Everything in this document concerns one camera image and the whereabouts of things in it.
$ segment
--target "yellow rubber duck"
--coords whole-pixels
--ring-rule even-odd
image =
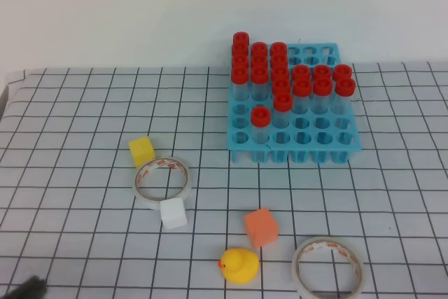
[[[236,284],[249,283],[258,274],[260,261],[248,249],[228,249],[218,261],[224,278]]]

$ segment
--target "white cube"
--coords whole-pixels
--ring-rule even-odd
[[[187,224],[183,200],[179,197],[160,201],[160,215],[162,217],[163,228],[166,230]]]

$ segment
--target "red test tube cap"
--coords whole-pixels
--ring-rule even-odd
[[[288,66],[288,57],[286,54],[273,54],[271,56],[271,68],[280,68]]]
[[[305,66],[304,64],[298,64],[293,68],[293,81],[298,79],[310,79],[311,78],[311,68]]]
[[[251,80],[255,84],[265,84],[269,81],[269,70],[267,67],[255,66],[251,69]]]
[[[232,69],[230,78],[232,79],[232,83],[245,84],[249,81],[249,71],[246,67],[236,66]]]
[[[291,82],[289,79],[279,78],[272,83],[272,93],[274,95],[279,92],[290,92],[291,91]]]
[[[232,57],[232,68],[237,66],[249,68],[249,58],[247,55],[235,55]]]
[[[242,42],[232,45],[232,55],[249,55],[249,47]]]
[[[271,111],[266,106],[256,106],[251,112],[251,123],[256,127],[267,127],[271,122]]]
[[[251,46],[251,56],[254,55],[267,56],[267,44],[264,42],[255,42]]]
[[[284,79],[289,81],[289,69],[288,67],[275,67],[271,69],[271,80]]]
[[[351,73],[353,71],[351,70],[350,66],[347,66],[346,64],[338,64],[333,69],[333,80],[338,82],[338,80],[342,78],[351,78]]]
[[[233,34],[233,43],[242,42],[246,46],[249,46],[249,34],[246,32],[237,32]]]
[[[312,91],[312,84],[309,78],[299,78],[294,81],[293,94],[297,97],[308,97]]]
[[[256,66],[267,67],[267,56],[251,55],[251,67]]]
[[[293,108],[293,96],[289,92],[279,92],[274,96],[274,109],[287,112]]]
[[[271,56],[273,56],[273,54],[286,55],[287,52],[288,46],[284,42],[274,42],[271,45]]]
[[[333,83],[326,77],[319,77],[313,82],[313,92],[318,96],[328,96],[332,88]]]
[[[313,79],[318,77],[331,78],[331,68],[326,64],[319,64],[313,69]]]
[[[336,82],[335,92],[339,96],[350,97],[355,92],[355,81],[351,78],[342,78]]]

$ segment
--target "orange cube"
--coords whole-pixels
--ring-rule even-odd
[[[244,229],[254,248],[274,242],[279,236],[279,226],[268,208],[262,208],[244,217]]]

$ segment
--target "masking tape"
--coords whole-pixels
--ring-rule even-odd
[[[328,296],[319,296],[313,293],[309,288],[307,288],[301,278],[299,272],[299,261],[301,257],[307,255],[308,253],[313,253],[318,249],[331,249],[334,253],[338,253],[341,256],[344,256],[350,265],[352,266],[355,276],[356,276],[356,287],[355,289],[346,295],[341,295],[340,298],[345,299],[354,299],[358,297],[358,295],[363,290],[364,282],[365,282],[365,271],[364,264],[362,260],[359,258],[359,255],[355,253],[355,251],[347,246],[345,243],[342,243],[340,240],[332,238],[332,237],[314,237],[308,239],[303,242],[295,251],[293,257],[293,265],[292,265],[292,276],[293,281],[297,285],[297,293],[301,295],[304,299],[322,299],[328,298]]]
[[[186,199],[187,196],[190,194],[191,191],[191,175],[190,171],[188,170],[187,165],[185,165],[183,162],[181,162],[178,158],[173,157],[166,157],[166,158],[156,158],[149,160],[148,162],[144,163],[139,170],[137,171],[137,174],[135,176],[135,182],[134,182],[134,194],[137,199],[141,200],[149,209],[160,209],[160,201],[166,200],[162,197],[146,197],[143,196],[140,193],[140,188],[143,187],[142,183],[145,179],[149,179],[151,176],[151,172],[154,169],[160,168],[160,167],[168,167],[168,168],[174,168],[183,174],[185,178],[185,184],[183,185],[181,191],[173,196],[179,197],[182,200]]]

